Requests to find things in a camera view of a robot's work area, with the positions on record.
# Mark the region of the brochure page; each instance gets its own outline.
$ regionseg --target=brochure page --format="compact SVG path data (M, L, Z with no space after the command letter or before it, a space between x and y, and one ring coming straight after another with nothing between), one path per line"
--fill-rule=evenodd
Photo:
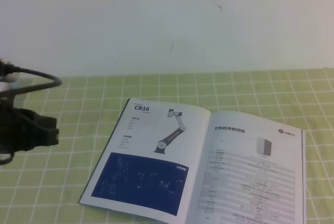
M80 203L184 224L210 115L130 99Z
M300 129L216 112L198 205L199 224L304 223L305 144Z

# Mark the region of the black cable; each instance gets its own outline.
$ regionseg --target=black cable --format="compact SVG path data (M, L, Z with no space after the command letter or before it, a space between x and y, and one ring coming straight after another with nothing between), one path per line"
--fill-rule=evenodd
M11 73L33 74L33 75L37 75L37 76L40 76L40 77L43 77L43 78L53 80L53 82L2 91L2 92L0 92L0 98L11 97L11 96L15 96L15 95L20 95L22 93L34 92L34 91L43 90L43 89L47 89L47 88L57 87L57 86L60 86L62 84L62 81L58 77L55 77L55 76L50 75L50 74L45 74L45 73L42 73L42 72L39 72L39 71L34 71L34 70L30 70L30 69L16 67L16 66L11 65L11 64L5 64L5 66L6 66L6 74L11 74Z

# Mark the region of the green checkered cloth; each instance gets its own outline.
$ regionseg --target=green checkered cloth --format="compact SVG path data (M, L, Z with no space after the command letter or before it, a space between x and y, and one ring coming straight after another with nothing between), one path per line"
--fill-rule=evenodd
M23 85L45 82L23 80ZM64 78L17 97L58 119L59 145L0 167L0 223L156 223L77 204L127 98L242 111L306 130L307 223L334 223L334 69Z

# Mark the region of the open booklet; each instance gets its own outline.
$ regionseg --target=open booklet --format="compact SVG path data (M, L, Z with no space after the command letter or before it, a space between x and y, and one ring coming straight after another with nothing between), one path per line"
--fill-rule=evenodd
M172 224L306 223L302 130L129 99L79 203Z

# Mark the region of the blue photo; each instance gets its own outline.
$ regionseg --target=blue photo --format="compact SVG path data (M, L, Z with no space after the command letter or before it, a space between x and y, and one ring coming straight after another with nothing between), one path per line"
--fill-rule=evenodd
M91 196L176 216L187 174L174 162L111 153Z

